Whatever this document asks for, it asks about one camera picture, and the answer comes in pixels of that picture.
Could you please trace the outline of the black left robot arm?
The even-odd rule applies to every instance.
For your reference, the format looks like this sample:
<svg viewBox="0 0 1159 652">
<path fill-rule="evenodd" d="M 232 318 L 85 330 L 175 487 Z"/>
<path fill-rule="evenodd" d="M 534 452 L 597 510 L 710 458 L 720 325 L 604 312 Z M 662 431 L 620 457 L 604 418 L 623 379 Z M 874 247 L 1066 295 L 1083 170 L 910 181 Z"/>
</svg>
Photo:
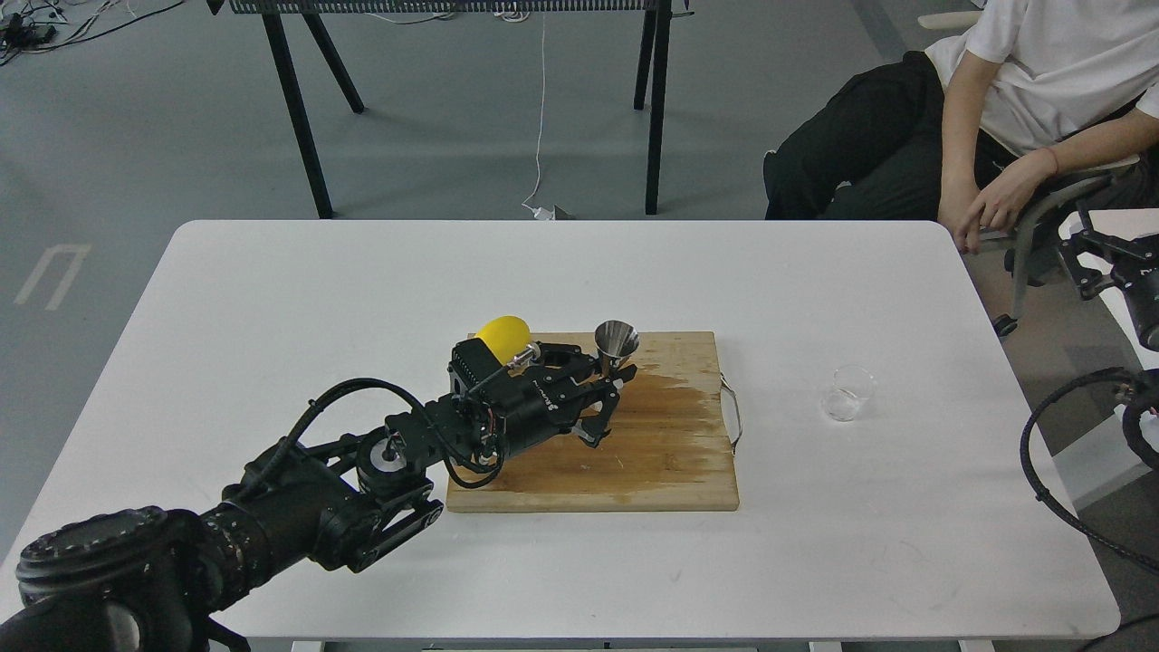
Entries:
<svg viewBox="0 0 1159 652">
<path fill-rule="evenodd" d="M 471 338 L 453 347 L 451 391 L 429 403 L 381 379 L 340 381 L 214 510 L 123 510 L 25 545 L 15 573 L 24 607 L 3 623 L 3 650 L 207 651 L 216 642 L 247 651 L 216 611 L 299 561 L 357 573 L 417 536 L 444 510 L 431 466 L 475 490 L 556 435 L 596 448 L 636 374 L 626 352 L 533 340 L 503 356 Z"/>
</svg>

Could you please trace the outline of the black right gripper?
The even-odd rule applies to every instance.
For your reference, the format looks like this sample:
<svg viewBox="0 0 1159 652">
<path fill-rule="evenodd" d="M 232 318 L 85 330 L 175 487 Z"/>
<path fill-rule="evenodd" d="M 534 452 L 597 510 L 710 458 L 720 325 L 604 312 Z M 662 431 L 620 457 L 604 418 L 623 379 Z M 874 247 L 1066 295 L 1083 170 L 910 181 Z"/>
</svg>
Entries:
<svg viewBox="0 0 1159 652">
<path fill-rule="evenodd" d="M 1080 300 L 1093 300 L 1109 286 L 1125 296 L 1127 315 L 1134 325 L 1135 337 L 1150 351 L 1158 351 L 1158 272 L 1156 264 L 1146 261 L 1146 239 L 1127 240 L 1101 234 L 1094 227 L 1087 206 L 1077 207 L 1080 230 L 1060 240 L 1059 256 Z M 1083 254 L 1095 256 L 1111 264 L 1109 273 L 1085 268 Z"/>
</svg>

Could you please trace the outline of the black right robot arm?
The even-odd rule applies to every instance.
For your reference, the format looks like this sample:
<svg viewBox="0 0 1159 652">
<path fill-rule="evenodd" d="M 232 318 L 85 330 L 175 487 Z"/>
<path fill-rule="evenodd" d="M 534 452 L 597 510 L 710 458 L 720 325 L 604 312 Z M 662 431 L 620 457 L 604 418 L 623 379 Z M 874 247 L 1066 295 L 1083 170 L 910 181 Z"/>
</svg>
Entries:
<svg viewBox="0 0 1159 652">
<path fill-rule="evenodd" d="M 1032 409 L 1020 435 L 1019 456 L 1035 498 L 1093 543 L 1156 574 L 1154 554 L 1117 543 L 1077 512 L 1127 483 L 1156 472 L 1156 208 L 1078 208 L 1058 229 L 1057 251 L 1064 272 L 1084 301 L 1100 296 L 1127 337 L 1134 339 L 1140 369 L 1088 372 L 1069 380 Z M 1032 463 L 1030 434 L 1038 418 L 1077 389 L 1102 387 L 1117 405 L 1054 457 L 1069 505 L 1038 478 Z"/>
</svg>

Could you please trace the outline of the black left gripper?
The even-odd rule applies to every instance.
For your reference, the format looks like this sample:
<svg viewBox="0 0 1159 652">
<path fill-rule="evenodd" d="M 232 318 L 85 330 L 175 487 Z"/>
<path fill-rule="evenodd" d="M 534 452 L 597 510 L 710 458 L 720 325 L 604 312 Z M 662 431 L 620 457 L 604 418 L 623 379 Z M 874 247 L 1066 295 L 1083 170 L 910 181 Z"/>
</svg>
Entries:
<svg viewBox="0 0 1159 652">
<path fill-rule="evenodd" d="M 635 374 L 624 360 L 602 378 L 597 354 L 580 345 L 533 342 L 503 364 L 483 342 L 460 342 L 449 362 L 449 441 L 472 457 L 512 457 L 563 434 L 598 448 Z"/>
</svg>

